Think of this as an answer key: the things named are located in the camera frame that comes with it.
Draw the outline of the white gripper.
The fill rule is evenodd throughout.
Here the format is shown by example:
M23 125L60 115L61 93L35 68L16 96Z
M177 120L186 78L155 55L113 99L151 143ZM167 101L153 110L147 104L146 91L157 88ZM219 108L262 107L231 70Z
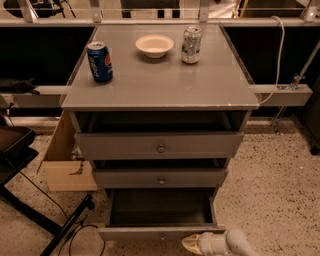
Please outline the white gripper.
M221 256L221 248L219 245L221 236L211 232L204 232L201 235L192 234L182 239L183 247L196 255L204 256Z

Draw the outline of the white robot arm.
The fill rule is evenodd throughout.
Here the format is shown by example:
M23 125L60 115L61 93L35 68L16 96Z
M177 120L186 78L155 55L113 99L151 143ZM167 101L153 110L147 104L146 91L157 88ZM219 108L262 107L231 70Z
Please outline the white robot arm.
M199 256L260 256L241 229L230 229L223 234L192 234L182 240L182 245Z

